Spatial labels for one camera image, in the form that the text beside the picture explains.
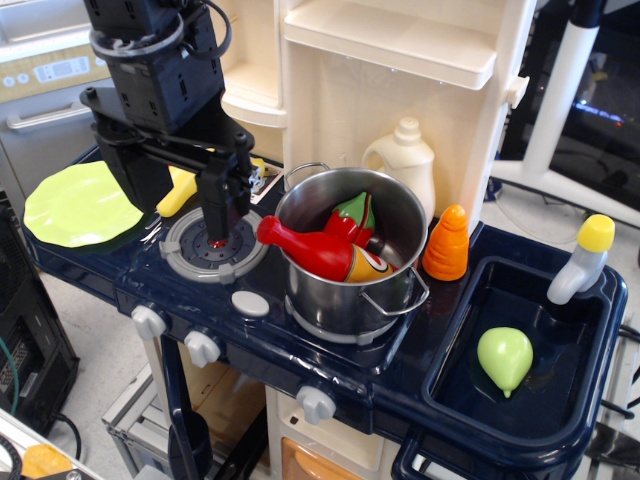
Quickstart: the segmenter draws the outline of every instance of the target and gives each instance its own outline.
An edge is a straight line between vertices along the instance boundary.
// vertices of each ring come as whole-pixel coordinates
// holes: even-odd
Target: toy stove burner
[[[260,216],[249,212],[234,227],[226,244],[209,243],[198,208],[178,220],[160,242],[160,253],[171,268],[189,280],[202,283],[233,283],[256,267],[267,247],[256,240]]]

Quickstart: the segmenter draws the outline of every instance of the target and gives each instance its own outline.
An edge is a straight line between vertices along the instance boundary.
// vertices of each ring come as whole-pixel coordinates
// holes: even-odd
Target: light green toy fruit
[[[509,398],[533,363],[529,338],[516,328],[487,330],[478,342],[478,360],[491,380]]]

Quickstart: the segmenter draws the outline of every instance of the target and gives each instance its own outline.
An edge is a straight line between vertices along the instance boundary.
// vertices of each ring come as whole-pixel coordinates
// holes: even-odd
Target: white plastic jug
[[[384,172],[409,187],[424,207],[429,225],[436,205],[434,157],[431,147],[422,140],[418,120],[405,117],[391,135],[369,145],[362,157],[362,166]]]

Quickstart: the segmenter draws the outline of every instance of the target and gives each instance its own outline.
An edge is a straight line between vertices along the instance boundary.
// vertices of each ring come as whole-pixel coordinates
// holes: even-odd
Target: white knob
[[[138,335],[143,340],[151,340],[153,337],[159,337],[167,329],[167,324],[162,317],[149,307],[138,305],[131,312],[133,324],[138,330]]]
[[[511,83],[507,88],[507,98],[506,101],[511,108],[515,109],[520,104],[520,100],[524,97],[525,92],[527,91],[527,85],[529,85],[529,77],[518,77],[514,75],[511,77]]]
[[[213,363],[220,358],[220,347],[202,332],[191,331],[184,337],[184,344],[189,350],[191,363],[202,368],[207,363]]]
[[[296,400],[304,410],[304,419],[311,425],[332,418],[336,413],[336,404],[331,397],[314,387],[302,387],[296,395]]]

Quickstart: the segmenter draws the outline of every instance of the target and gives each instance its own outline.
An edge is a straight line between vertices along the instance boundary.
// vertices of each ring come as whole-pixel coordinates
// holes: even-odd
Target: blue sink basin
[[[588,445],[619,319],[607,269],[589,291],[563,306],[547,300],[553,274],[500,257],[475,269],[423,386],[425,401],[455,421],[467,447],[502,452],[519,468],[562,464],[577,468]],[[477,356],[482,334],[512,327],[533,346],[531,369],[511,394],[484,372]]]

